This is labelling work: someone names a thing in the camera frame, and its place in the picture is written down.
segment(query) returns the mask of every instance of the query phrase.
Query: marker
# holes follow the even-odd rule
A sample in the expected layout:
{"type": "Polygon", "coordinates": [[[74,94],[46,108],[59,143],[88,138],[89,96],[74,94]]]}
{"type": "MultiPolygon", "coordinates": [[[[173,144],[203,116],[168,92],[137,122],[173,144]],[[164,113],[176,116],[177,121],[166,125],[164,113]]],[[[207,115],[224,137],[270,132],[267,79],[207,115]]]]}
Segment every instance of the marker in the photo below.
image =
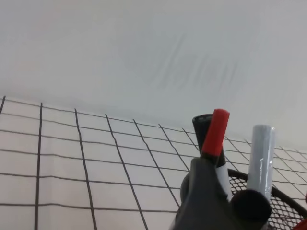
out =
{"type": "MultiPolygon", "coordinates": [[[[192,120],[198,147],[200,150],[202,149],[203,143],[206,139],[211,120],[212,120],[212,114],[200,115],[200,116],[194,117],[192,120]]],[[[216,171],[217,178],[224,192],[227,195],[227,199],[228,201],[230,201],[232,198],[232,192],[231,192],[228,168],[226,166],[223,148],[221,150],[221,154],[218,159],[215,171],[216,171]]]]}
{"type": "Polygon", "coordinates": [[[268,200],[271,198],[274,148],[275,128],[255,125],[246,188],[262,193],[268,200]]]}

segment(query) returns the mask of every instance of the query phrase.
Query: white wall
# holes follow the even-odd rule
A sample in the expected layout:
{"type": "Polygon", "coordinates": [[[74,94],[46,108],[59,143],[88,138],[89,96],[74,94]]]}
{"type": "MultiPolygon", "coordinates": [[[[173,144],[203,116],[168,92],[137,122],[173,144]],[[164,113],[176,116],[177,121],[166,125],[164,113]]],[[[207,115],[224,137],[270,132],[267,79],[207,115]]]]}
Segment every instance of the white wall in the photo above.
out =
{"type": "Polygon", "coordinates": [[[0,93],[307,147],[303,0],[2,0],[0,93]]]}

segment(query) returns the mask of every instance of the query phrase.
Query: wire mesh container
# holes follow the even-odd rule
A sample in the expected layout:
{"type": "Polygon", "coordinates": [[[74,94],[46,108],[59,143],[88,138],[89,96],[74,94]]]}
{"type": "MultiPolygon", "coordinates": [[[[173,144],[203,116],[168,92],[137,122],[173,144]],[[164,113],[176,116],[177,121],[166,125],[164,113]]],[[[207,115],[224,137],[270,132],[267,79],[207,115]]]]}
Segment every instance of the wire mesh container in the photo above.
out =
{"type": "MultiPolygon", "coordinates": [[[[245,173],[228,169],[228,174],[233,194],[246,189],[248,176],[245,173]]],[[[272,213],[268,222],[273,229],[291,230],[307,217],[303,207],[275,187],[272,187],[270,205],[272,213]]]]}

